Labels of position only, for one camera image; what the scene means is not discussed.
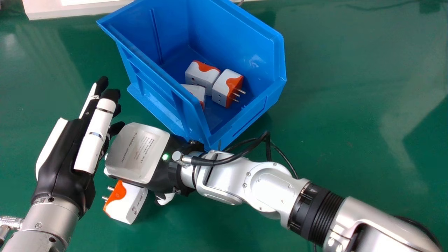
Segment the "green indicator light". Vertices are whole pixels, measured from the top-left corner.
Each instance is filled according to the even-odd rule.
[[[168,154],[168,153],[165,153],[165,154],[162,156],[162,160],[163,160],[163,161],[168,160],[168,158],[169,158],[169,154]]]

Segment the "blue plastic bin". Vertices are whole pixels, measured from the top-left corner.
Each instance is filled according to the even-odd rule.
[[[286,82],[280,33],[229,0],[139,0],[100,20],[117,43],[128,92],[174,134],[223,149],[277,102]],[[205,111],[181,84],[191,61],[244,75],[245,95]]]

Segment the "green table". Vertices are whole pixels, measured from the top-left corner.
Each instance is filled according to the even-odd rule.
[[[277,0],[243,7],[283,34],[288,82],[279,102],[239,139],[271,130],[300,176],[414,218],[448,248],[446,3]],[[0,214],[26,214],[48,134],[59,117],[78,116],[101,75],[123,91],[119,120],[165,129],[125,91],[128,77],[99,18],[30,22],[20,3],[4,3]],[[263,148],[249,155],[263,156]],[[114,182],[99,172],[95,183],[97,198],[70,252],[312,249],[248,205],[197,193],[164,207],[151,197],[134,225],[118,223],[102,211],[101,195]]]

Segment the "robotic hand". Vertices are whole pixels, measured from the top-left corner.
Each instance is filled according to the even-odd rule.
[[[36,162],[37,187],[25,218],[0,217],[0,246],[17,230],[3,252],[63,252],[76,223],[95,197],[93,177],[112,136],[125,125],[109,127],[121,112],[120,91],[107,77],[93,84],[78,119],[60,118]]]
[[[155,192],[158,204],[168,203],[174,194],[187,196],[197,190],[222,203],[247,203],[325,252],[441,251],[422,226],[417,228],[352,197],[342,198],[308,179],[293,178],[279,163],[243,157],[262,141],[270,143],[268,135],[254,139],[235,155],[204,152],[197,142],[187,143],[151,126],[128,124],[112,144],[104,172],[119,179],[121,187],[144,191],[128,198],[125,194],[109,198],[104,210],[130,224],[148,189]]]

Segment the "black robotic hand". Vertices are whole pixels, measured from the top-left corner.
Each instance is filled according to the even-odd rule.
[[[63,198],[78,207],[79,218],[91,207],[98,162],[111,137],[125,125],[118,122],[109,126],[110,120],[121,112],[121,106],[120,91],[106,90],[107,86],[108,78],[101,77],[92,86],[80,117],[71,121],[60,119],[56,124],[36,165],[38,183],[32,204],[48,196]]]

